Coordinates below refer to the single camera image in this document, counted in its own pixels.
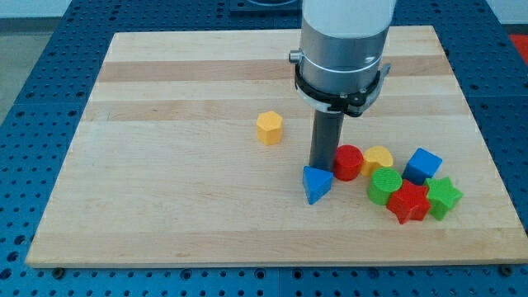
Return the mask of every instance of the plastic toy block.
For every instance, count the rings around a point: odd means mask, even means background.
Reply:
[[[304,166],[303,186],[308,203],[313,205],[332,188],[333,173],[321,169]]]
[[[426,198],[429,188],[417,186],[408,180],[403,180],[402,187],[390,196],[387,209],[392,211],[400,224],[409,220],[425,219],[431,203]]]
[[[402,177],[415,185],[421,186],[426,178],[431,178],[435,175],[441,164],[441,158],[427,152],[423,148],[419,148],[407,163]]]
[[[259,114],[257,138],[265,145],[278,144],[282,139],[282,116],[274,111]]]
[[[372,177],[376,169],[380,167],[392,167],[393,155],[386,147],[374,146],[363,153],[363,165],[361,166],[361,174],[366,177]]]
[[[342,145],[337,148],[333,164],[333,174],[341,181],[351,181],[360,174],[363,164],[363,153],[353,145]]]
[[[402,186],[402,178],[390,167],[378,168],[372,175],[367,195],[377,205],[387,205],[390,196]]]
[[[425,185],[429,187],[429,192],[427,192],[427,199],[431,203],[429,213],[438,220],[443,220],[464,195],[453,186],[449,177],[440,180],[427,178]]]

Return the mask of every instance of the blue pegboard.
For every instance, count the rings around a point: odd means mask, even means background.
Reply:
[[[73,0],[0,128],[0,296],[528,295],[528,266],[66,270],[56,279],[24,264],[115,32],[299,25],[297,12],[231,15],[228,1]],[[394,25],[435,27],[528,228],[528,68],[497,18],[484,0],[398,0]]]

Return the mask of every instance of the yellow block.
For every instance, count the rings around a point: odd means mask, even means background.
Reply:
[[[282,116],[274,111],[259,114],[257,138],[265,145],[278,144],[282,139]]]
[[[366,177],[372,177],[376,169],[380,167],[392,167],[393,155],[383,146],[374,146],[363,153],[363,165],[361,165],[361,174]]]

